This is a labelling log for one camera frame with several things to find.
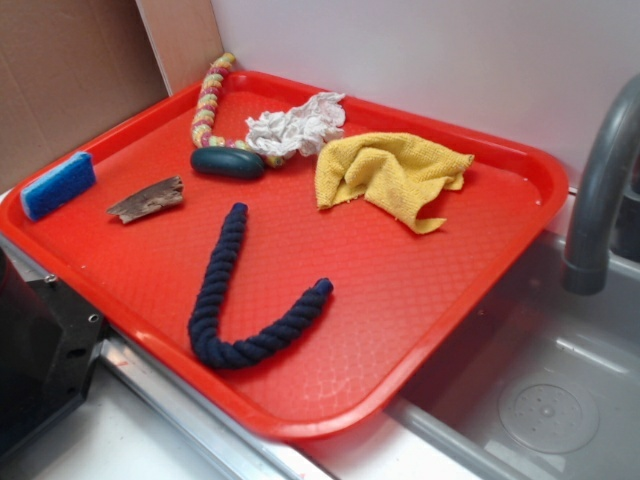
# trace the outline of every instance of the red tray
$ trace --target red tray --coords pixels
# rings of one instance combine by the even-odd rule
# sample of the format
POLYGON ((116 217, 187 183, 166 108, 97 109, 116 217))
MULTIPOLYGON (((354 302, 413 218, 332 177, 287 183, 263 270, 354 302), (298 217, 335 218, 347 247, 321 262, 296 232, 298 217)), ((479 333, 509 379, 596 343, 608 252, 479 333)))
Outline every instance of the red tray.
MULTIPOLYGON (((199 85, 82 146, 98 183, 39 222, 18 185, 0 230, 93 302, 109 322, 246 427, 284 440, 337 432, 380 410, 563 204, 558 162, 533 148, 348 97, 346 135, 410 132, 475 154, 464 188, 445 191, 412 233, 363 199, 319 212, 315 158, 258 181, 205 176, 189 163, 199 85), (154 182, 183 179, 181 206, 122 225, 105 210, 154 182), (325 313, 256 367, 212 371, 191 352, 187 321, 224 216, 249 206, 248 230, 221 313, 224 340, 280 318, 318 278, 335 286, 325 313)), ((247 117, 286 111, 317 88, 261 73, 224 83, 215 133, 245 136, 247 117)), ((61 158, 55 164, 64 161, 61 158)))

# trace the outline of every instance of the soap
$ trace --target soap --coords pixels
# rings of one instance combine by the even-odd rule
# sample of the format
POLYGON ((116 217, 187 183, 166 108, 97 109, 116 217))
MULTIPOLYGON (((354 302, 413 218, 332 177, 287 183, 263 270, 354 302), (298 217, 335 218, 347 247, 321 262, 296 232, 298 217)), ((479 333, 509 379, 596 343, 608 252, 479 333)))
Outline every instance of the soap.
POLYGON ((264 162, 257 153, 231 147, 203 147, 191 154, 196 172, 246 180, 264 175, 264 162))

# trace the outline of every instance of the sink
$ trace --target sink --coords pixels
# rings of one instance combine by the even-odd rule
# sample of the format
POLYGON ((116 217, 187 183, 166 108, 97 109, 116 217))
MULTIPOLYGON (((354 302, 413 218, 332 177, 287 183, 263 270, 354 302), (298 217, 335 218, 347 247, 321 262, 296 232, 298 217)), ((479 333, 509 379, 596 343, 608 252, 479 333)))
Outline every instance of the sink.
POLYGON ((560 285, 563 247, 542 234, 401 392, 408 423, 440 425, 485 478, 640 471, 640 270, 612 256, 605 289, 577 296, 560 285))

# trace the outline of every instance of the sink drain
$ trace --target sink drain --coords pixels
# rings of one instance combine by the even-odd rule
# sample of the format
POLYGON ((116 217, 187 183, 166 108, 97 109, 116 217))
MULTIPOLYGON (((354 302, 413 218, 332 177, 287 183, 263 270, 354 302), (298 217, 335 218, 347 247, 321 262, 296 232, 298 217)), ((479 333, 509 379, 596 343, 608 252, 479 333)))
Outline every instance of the sink drain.
POLYGON ((538 452, 572 452, 598 431, 598 409, 591 395, 559 375, 529 375, 511 382, 498 407, 507 432, 538 452))

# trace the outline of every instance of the piece of wood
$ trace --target piece of wood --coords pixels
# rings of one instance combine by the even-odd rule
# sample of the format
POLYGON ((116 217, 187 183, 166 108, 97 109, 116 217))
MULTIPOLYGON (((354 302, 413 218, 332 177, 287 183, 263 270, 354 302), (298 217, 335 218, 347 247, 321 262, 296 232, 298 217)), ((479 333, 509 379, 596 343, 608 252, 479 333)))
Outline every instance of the piece of wood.
POLYGON ((145 215, 178 205, 183 200, 183 189, 180 176, 167 178, 116 203, 107 213, 118 215, 122 223, 127 224, 145 215))

